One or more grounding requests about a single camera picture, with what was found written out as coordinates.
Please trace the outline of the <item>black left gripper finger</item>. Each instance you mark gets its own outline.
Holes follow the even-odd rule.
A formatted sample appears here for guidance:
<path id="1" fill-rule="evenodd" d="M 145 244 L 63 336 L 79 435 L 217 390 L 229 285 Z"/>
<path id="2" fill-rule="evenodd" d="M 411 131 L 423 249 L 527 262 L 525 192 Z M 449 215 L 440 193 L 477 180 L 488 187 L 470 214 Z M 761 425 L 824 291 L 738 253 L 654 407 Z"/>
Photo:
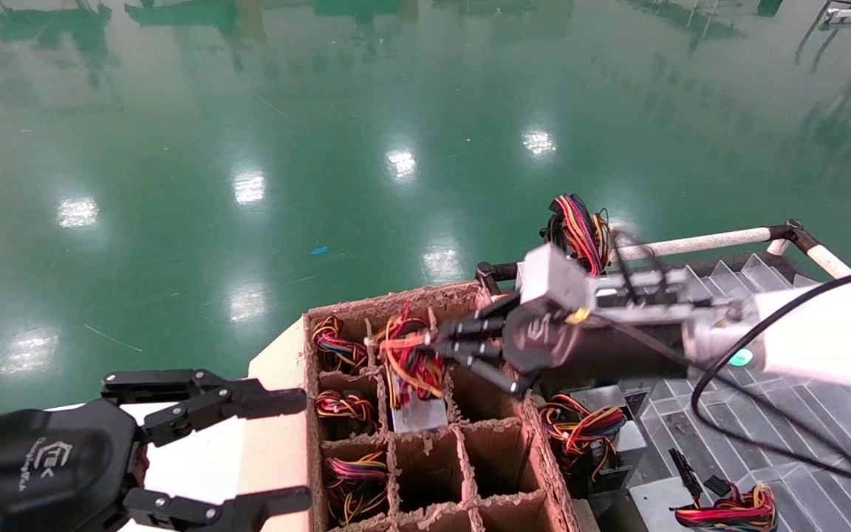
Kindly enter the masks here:
<path id="1" fill-rule="evenodd" d="M 259 531 L 268 519 L 307 511 L 311 505 L 308 487 L 241 494 L 219 505 L 141 488 L 124 497 L 132 521 L 172 531 Z"/>
<path id="2" fill-rule="evenodd" d="M 307 407 L 301 388 L 267 390 L 257 378 L 227 380 L 202 368 L 108 374 L 103 398 L 112 404 L 165 402 L 144 418 L 145 444 L 165 446 L 220 422 L 296 415 Z"/>

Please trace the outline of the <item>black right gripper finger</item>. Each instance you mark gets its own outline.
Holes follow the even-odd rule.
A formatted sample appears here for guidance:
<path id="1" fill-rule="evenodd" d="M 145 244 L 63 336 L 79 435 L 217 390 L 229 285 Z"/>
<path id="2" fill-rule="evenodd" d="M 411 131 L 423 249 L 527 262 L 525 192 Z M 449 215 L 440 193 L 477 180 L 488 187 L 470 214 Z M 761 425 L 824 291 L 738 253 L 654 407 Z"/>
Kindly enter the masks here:
<path id="1" fill-rule="evenodd" d="M 454 341 L 470 341 L 475 338 L 499 337 L 505 327 L 507 316 L 520 304 L 520 293 L 494 296 L 489 305 L 480 307 L 466 318 L 455 323 L 442 324 L 433 333 L 433 346 Z"/>
<path id="2" fill-rule="evenodd" d="M 440 357 L 464 367 L 486 383 L 514 398 L 524 398 L 530 381 L 503 370 L 505 361 L 500 346 L 492 343 L 440 343 Z"/>

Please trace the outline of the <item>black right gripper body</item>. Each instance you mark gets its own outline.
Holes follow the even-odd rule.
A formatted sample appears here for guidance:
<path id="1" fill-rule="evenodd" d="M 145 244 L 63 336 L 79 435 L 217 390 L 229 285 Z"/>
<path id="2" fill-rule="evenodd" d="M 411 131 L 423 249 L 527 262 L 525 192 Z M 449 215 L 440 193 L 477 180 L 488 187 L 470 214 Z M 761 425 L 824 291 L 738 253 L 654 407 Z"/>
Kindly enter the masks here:
<path id="1" fill-rule="evenodd" d="M 576 324 L 567 317 L 518 307 L 503 329 L 504 360 L 521 376 L 547 385 L 688 376 L 679 324 L 638 329 L 600 316 Z"/>

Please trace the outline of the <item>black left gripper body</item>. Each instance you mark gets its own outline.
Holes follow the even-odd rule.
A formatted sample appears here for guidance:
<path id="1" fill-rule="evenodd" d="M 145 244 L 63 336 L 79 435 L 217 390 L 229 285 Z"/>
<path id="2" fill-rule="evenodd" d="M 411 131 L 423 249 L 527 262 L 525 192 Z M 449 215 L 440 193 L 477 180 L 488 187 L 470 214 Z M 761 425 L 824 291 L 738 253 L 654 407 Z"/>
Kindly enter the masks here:
<path id="1" fill-rule="evenodd" d="M 137 421 L 104 400 L 0 415 L 0 531 L 117 531 L 142 482 Z"/>

